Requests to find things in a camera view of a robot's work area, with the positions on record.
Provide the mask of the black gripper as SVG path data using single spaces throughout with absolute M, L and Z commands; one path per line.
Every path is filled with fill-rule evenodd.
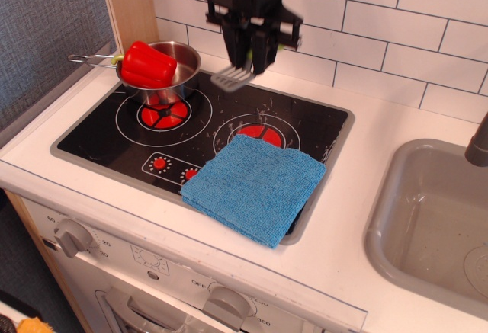
M 298 48 L 303 19 L 282 0 L 206 1 L 207 21 L 221 26 L 233 67 L 245 65 L 251 47 L 253 73 L 260 75 L 275 62 L 279 44 Z

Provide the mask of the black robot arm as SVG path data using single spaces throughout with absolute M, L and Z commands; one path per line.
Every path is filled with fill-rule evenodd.
M 260 75 L 275 62 L 279 46 L 298 48 L 303 18 L 282 0 L 205 0 L 207 22 L 222 28 L 231 66 Z

